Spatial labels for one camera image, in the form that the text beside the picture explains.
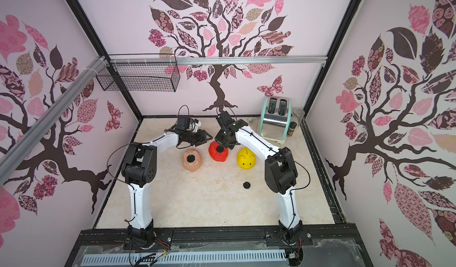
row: tree decal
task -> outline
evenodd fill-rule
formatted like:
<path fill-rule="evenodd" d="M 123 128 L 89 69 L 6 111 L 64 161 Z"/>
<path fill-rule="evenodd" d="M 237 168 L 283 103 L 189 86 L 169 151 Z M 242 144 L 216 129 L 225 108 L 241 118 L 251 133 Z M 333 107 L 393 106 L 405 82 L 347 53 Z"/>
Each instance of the tree decal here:
<path fill-rule="evenodd" d="M 9 30 L 18 31 L 18 19 L 13 15 L 7 15 L 6 19 Z M 48 42 L 41 33 L 31 26 L 25 26 L 35 43 L 34 48 L 31 48 L 31 53 L 19 56 L 16 61 L 16 67 L 20 74 L 18 75 L 10 70 L 8 65 L 0 64 L 0 77 L 3 86 L 8 91 L 0 93 L 0 121 L 6 124 L 6 126 L 0 126 L 0 152 L 3 154 L 6 154 L 31 128 L 33 125 L 31 117 L 37 120 L 38 117 L 44 114 L 46 108 L 50 108 L 55 103 L 57 94 L 55 90 L 60 90 L 61 93 L 64 93 L 66 89 L 62 84 L 73 82 L 79 74 L 76 58 L 72 58 L 71 62 L 64 64 L 57 46 L 49 51 Z M 24 39 L 22 35 L 17 35 L 20 37 L 21 44 L 24 43 L 25 40 L 22 42 Z M 15 43 L 11 38 L 8 39 L 8 42 Z M 25 47 L 15 48 L 14 50 L 26 50 Z M 5 54 L 3 55 L 7 57 L 12 52 L 14 51 L 4 50 Z M 25 82 L 22 81 L 21 77 L 27 74 L 31 76 L 26 89 Z M 43 86 L 48 87 L 49 90 L 44 92 Z M 58 184 L 70 181 L 84 181 L 90 184 L 93 193 L 92 213 L 94 212 L 98 190 L 106 190 L 111 182 L 109 181 L 107 184 L 102 182 L 107 170 L 95 175 L 90 170 L 69 167 L 67 162 L 67 155 L 69 155 L 68 157 L 76 155 L 75 150 L 77 148 L 74 147 L 82 145 L 76 138 L 77 135 L 79 133 L 88 133 L 93 128 L 91 125 L 86 124 L 93 119 L 97 109 L 97 99 L 88 99 L 93 89 L 94 82 L 90 81 L 83 92 L 77 96 L 71 106 L 40 140 L 43 149 L 36 155 L 27 156 L 26 160 L 22 161 L 17 167 L 17 170 L 26 172 L 20 177 L 10 178 L 5 181 L 5 184 L 18 183 L 14 195 L 17 195 L 17 201 L 23 209 L 38 214 L 37 202 L 45 197 L 53 196 Z M 26 93 L 30 95 L 30 99 L 27 99 Z M 81 123 L 76 128 L 74 128 L 75 125 L 72 125 L 75 123 L 73 122 L 75 115 L 77 119 L 75 122 Z M 12 131 L 12 129 L 18 130 L 17 137 L 13 136 L 16 131 Z M 49 174 L 44 177 L 37 177 L 38 168 L 40 167 L 44 168 Z"/>
<path fill-rule="evenodd" d="M 239 3 L 240 0 L 154 1 L 151 13 L 158 29 L 150 30 L 149 40 L 161 47 L 161 57 L 166 58 L 170 53 L 188 58 L 217 54 L 218 57 L 286 56 L 293 48 L 282 45 L 291 32 L 278 31 L 285 19 L 278 16 L 284 0 L 275 0 L 273 5 L 272 0 L 247 0 L 245 5 Z M 252 78 L 252 74 L 263 74 L 273 68 L 270 64 L 225 64 L 184 66 L 179 71 L 185 72 L 187 79 L 194 77 L 199 82 L 209 79 L 217 99 L 204 111 L 214 108 L 223 111 L 225 107 L 237 106 L 225 100 L 219 81 L 222 75 L 226 79 L 242 75 Z M 269 94 L 280 91 L 281 86 L 277 84 L 269 89 Z"/>
<path fill-rule="evenodd" d="M 347 199 L 345 176 L 356 156 L 366 155 L 364 163 L 371 165 L 373 177 L 377 173 L 385 177 L 383 193 L 386 202 L 394 196 L 402 214 L 430 240 L 433 240 L 431 219 L 434 218 L 448 240 L 456 245 L 454 211 L 441 211 L 435 207 L 456 210 L 455 205 L 441 194 L 452 187 L 455 179 L 445 176 L 432 178 L 420 167 L 422 163 L 434 163 L 436 171 L 456 170 L 453 163 L 437 156 L 438 152 L 445 150 L 456 153 L 456 135 L 448 131 L 456 127 L 456 108 L 447 109 L 456 103 L 456 89 L 452 85 L 456 63 L 453 69 L 452 64 L 444 66 L 454 61 L 456 0 L 435 1 L 432 23 L 424 6 L 411 6 L 409 12 L 410 27 L 418 32 L 419 40 L 421 34 L 427 32 L 421 44 L 413 31 L 396 27 L 382 33 L 392 34 L 393 43 L 389 47 L 380 35 L 367 58 L 360 56 L 353 61 L 353 77 L 343 84 L 345 90 L 336 97 L 336 103 L 345 113 L 341 122 L 346 126 L 345 135 L 350 139 L 350 145 L 341 166 L 326 161 L 335 173 L 332 177 L 334 185 L 339 182 Z M 418 121 L 412 121 L 411 115 L 419 116 L 415 117 Z M 441 150 L 428 146 L 434 142 L 433 147 Z M 403 152 L 415 157 L 404 157 Z M 416 192 L 409 186 L 435 191 L 423 189 Z M 412 252 L 397 250 L 387 241 L 381 245 L 389 259 L 394 256 L 400 261 L 406 256 L 420 261 L 420 266 L 428 264 Z"/>

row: yellow piggy bank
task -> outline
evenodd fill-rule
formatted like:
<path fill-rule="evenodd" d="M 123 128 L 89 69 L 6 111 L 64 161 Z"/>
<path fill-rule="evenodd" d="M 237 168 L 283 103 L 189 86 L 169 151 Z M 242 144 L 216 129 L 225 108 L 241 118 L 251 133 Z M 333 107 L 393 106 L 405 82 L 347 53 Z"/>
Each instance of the yellow piggy bank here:
<path fill-rule="evenodd" d="M 255 165 L 255 154 L 248 148 L 242 148 L 237 154 L 237 164 L 239 167 L 248 170 Z"/>

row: beige floor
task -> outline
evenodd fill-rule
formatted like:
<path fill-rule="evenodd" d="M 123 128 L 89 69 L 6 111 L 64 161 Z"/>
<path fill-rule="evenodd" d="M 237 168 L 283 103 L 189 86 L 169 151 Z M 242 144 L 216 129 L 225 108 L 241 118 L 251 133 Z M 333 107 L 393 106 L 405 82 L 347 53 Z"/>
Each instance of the beige floor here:
<path fill-rule="evenodd" d="M 200 118 L 202 129 L 215 136 L 220 129 L 215 118 Z M 144 119 L 135 141 L 145 142 L 163 133 L 176 119 Z M 257 120 L 250 124 L 257 128 Z M 196 147 L 202 155 L 202 167 L 191 173 L 183 169 L 181 157 L 186 149 L 171 148 L 158 156 L 157 175 L 151 186 L 151 210 L 155 227 L 276 225 L 279 220 L 277 195 L 264 180 L 264 164 L 256 161 L 250 170 L 237 165 L 236 146 L 225 162 L 214 161 L 208 153 L 210 142 Z M 296 192 L 297 209 L 303 224 L 334 224 L 309 150 L 300 129 L 285 145 L 295 161 L 311 174 L 309 187 Z M 308 183 L 300 166 L 296 187 Z M 249 182 L 250 189 L 242 184 Z M 117 182 L 96 228 L 126 228 L 130 219 L 130 199 L 126 184 Z"/>

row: aluminum rail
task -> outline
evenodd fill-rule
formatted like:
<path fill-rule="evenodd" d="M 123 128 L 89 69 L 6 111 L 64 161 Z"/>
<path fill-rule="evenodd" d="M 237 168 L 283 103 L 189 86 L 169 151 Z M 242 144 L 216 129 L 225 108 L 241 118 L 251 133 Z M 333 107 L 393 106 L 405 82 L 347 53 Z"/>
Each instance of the aluminum rail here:
<path fill-rule="evenodd" d="M 98 56 L 77 77 L 51 107 L 39 118 L 25 135 L 0 159 L 0 187 L 15 171 L 33 148 L 40 142 L 44 134 L 57 122 L 63 112 L 71 105 L 74 99 L 87 86 L 97 72 L 106 67 L 105 58 Z"/>
<path fill-rule="evenodd" d="M 147 54 L 110 55 L 111 64 L 116 63 L 157 63 L 177 62 L 178 65 L 222 65 L 222 64 L 284 64 L 284 63 L 326 63 L 327 56 L 260 56 L 260 57 L 207 57 L 207 58 L 147 58 Z"/>

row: metal wire rack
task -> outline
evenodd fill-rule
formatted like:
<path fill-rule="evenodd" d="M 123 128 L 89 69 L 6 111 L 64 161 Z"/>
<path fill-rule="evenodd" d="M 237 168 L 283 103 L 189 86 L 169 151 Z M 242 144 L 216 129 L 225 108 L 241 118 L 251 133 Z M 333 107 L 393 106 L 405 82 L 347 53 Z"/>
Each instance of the metal wire rack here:
<path fill-rule="evenodd" d="M 110 63 L 110 66 L 101 70 L 97 75 L 97 80 L 103 90 L 119 91 L 120 89 L 115 79 L 120 78 L 128 91 L 175 92 L 181 77 L 177 68 L 175 55 L 141 54 L 141 56 L 144 55 L 147 55 L 148 58 L 145 58 L 143 61 L 139 61 L 138 58 L 134 58 L 131 62 L 130 59 L 115 59 Z M 148 59 L 156 59 L 157 57 L 162 58 L 163 61 L 147 61 Z"/>

